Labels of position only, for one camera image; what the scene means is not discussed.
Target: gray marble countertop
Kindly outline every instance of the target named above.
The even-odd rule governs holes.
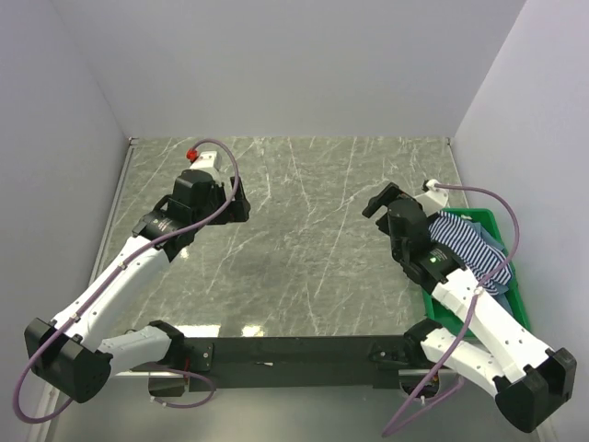
[[[134,140],[102,267],[171,191],[196,140]],[[222,140],[237,158],[249,221],[199,232],[121,313],[112,335],[157,319],[207,336],[400,334],[423,318],[421,289],[361,212],[389,181],[412,194],[426,178],[459,183],[447,139]],[[450,205],[466,206],[464,194],[454,192]]]

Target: white wall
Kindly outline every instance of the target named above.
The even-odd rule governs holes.
[[[23,331],[88,282],[125,139],[96,81],[46,0],[0,3],[0,428],[29,426],[10,398],[26,362]],[[36,410],[29,377],[22,405]]]
[[[553,417],[561,442],[589,440],[587,23],[584,0],[528,0],[455,140],[463,182],[494,189],[519,214],[516,264],[534,332],[577,357],[573,398]]]
[[[452,135],[524,0],[53,3],[129,135]]]

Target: green tray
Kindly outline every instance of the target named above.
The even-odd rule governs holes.
[[[495,222],[495,216],[489,209],[445,209],[446,212],[456,215],[466,215],[472,218],[472,222],[480,223],[485,230],[487,230],[495,239],[500,241],[503,245],[499,228]],[[530,331],[530,322],[525,313],[524,303],[519,295],[519,288],[517,285],[517,278],[515,275],[514,265],[510,264],[514,277],[509,283],[509,290],[505,294],[507,302],[514,312],[514,319],[517,320],[524,328]],[[423,304],[425,304],[425,314],[432,320],[437,320],[444,325],[453,334],[458,334],[462,328],[463,322],[457,318],[454,313],[446,309],[436,299],[433,299],[428,293],[423,291]],[[475,335],[472,331],[467,331],[466,334],[469,338],[474,338]]]

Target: red cap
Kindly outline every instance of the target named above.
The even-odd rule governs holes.
[[[189,160],[191,163],[193,163],[194,161],[196,161],[196,158],[198,158],[198,157],[199,157],[199,152],[198,152],[198,150],[196,150],[196,149],[194,149],[194,150],[189,150],[189,151],[186,153],[186,158],[187,158],[187,159],[188,159],[188,160]]]

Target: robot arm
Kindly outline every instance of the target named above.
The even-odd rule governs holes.
[[[566,349],[555,352],[525,330],[482,287],[476,288],[477,278],[451,249],[431,240],[428,227],[447,202],[447,192],[435,183],[426,181],[426,192],[415,198],[390,183],[369,201],[363,215],[387,208],[376,224],[390,236],[393,259],[462,321],[477,290],[469,328],[485,349],[461,342],[445,364],[486,390],[502,414],[529,433],[571,398],[576,361]],[[419,342],[421,357],[432,362],[439,361],[456,338],[432,320],[406,336]]]
[[[190,226],[216,211],[226,202],[225,183],[219,173],[220,157],[203,152],[189,169],[177,177],[174,190],[162,198],[133,229],[117,258],[76,301],[58,313],[51,322],[36,319],[25,330],[29,356],[71,318],[75,324],[61,335],[32,368],[39,377],[78,402],[94,397],[107,380],[122,371],[148,362],[174,363],[181,357],[183,335],[162,321],[130,334],[104,339],[118,315],[146,284],[166,269],[179,252],[194,241],[195,230],[159,243],[128,266],[123,261],[153,239]],[[245,222],[249,203],[241,182],[235,199],[211,224]],[[116,279],[86,312],[76,312],[117,267]]]

